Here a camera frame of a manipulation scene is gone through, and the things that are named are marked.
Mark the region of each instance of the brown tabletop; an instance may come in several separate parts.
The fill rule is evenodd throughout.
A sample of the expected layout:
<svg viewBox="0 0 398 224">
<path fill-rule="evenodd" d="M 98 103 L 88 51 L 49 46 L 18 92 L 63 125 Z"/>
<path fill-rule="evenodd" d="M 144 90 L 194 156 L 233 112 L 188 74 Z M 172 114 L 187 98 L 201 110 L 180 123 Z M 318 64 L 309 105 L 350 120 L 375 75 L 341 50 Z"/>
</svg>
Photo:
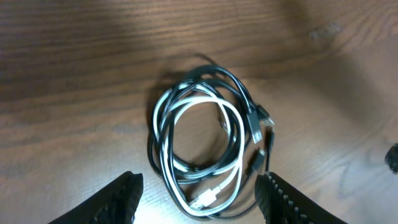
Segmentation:
<svg viewBox="0 0 398 224">
<path fill-rule="evenodd" d="M 204 56 L 273 117 L 272 171 L 346 222 L 397 223 L 384 164 L 398 142 L 397 11 L 394 0 L 1 1 L 0 223 L 50 222 L 127 170 L 144 175 L 136 223 L 194 223 L 150 168 L 147 115 Z M 178 123 L 177 154 L 222 152 L 212 108 Z M 264 219 L 257 208 L 234 222 Z"/>
</svg>

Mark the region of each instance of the wood grain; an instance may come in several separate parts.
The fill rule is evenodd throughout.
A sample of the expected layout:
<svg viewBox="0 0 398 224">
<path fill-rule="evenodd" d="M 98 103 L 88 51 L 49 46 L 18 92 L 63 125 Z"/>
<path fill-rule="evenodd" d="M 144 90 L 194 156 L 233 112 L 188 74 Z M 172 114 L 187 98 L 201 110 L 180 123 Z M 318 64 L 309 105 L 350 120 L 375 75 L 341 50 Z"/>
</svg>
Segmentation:
<svg viewBox="0 0 398 224">
<path fill-rule="evenodd" d="M 144 174 L 136 223 L 192 223 L 150 169 L 146 116 L 203 55 L 275 119 L 273 171 L 346 222 L 396 223 L 383 159 L 398 141 L 397 12 L 393 0 L 1 1 L 0 223 L 47 223 L 126 170 Z M 222 131 L 191 112 L 176 139 L 187 159 Z"/>
</svg>

